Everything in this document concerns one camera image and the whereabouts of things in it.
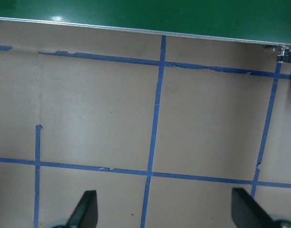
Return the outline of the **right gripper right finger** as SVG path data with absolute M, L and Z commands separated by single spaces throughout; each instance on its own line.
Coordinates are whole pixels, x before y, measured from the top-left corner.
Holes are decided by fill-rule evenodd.
M 237 228 L 274 228 L 273 219 L 244 188 L 232 188 L 231 217 Z

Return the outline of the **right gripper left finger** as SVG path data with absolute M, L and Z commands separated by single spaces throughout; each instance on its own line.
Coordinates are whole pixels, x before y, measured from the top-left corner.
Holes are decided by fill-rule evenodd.
M 65 224 L 66 228 L 95 228 L 98 223 L 96 190 L 83 193 L 72 215 Z

